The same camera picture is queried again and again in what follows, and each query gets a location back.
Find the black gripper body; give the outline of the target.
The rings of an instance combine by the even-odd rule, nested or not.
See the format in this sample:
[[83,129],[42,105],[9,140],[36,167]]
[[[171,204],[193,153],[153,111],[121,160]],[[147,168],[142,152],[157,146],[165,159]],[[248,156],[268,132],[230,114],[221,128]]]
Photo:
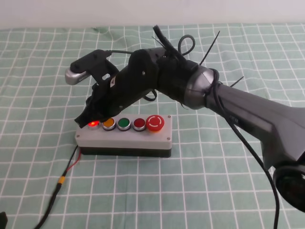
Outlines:
[[99,105],[117,104],[124,109],[157,88],[159,49],[141,49],[130,55],[128,65],[111,79],[99,84]]

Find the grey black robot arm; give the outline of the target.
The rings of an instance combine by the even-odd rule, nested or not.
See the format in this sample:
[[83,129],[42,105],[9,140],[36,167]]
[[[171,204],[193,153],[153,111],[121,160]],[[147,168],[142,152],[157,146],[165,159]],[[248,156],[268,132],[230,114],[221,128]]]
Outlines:
[[185,59],[176,49],[140,49],[118,70],[111,51],[95,50],[74,61],[70,71],[80,82],[92,76],[96,85],[76,123],[104,121],[157,90],[197,110],[208,108],[229,124],[261,142],[266,169],[274,167],[273,181],[294,208],[305,209],[305,110],[289,107],[219,82],[219,73]]

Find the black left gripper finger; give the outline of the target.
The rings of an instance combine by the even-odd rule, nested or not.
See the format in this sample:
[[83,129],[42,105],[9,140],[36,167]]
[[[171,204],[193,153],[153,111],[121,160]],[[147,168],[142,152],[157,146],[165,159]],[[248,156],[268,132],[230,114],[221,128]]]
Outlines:
[[100,120],[101,117],[99,114],[99,104],[101,97],[102,89],[97,83],[95,83],[92,86],[91,96],[88,97],[85,102],[86,105],[83,112],[74,120],[80,128],[85,127],[90,122]]

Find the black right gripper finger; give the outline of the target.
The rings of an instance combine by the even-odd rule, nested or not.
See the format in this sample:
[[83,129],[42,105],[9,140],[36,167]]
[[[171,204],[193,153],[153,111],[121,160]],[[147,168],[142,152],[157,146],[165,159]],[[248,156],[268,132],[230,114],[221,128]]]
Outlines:
[[117,116],[122,110],[124,106],[117,104],[107,104],[107,105],[95,105],[94,106],[94,121],[102,121]]

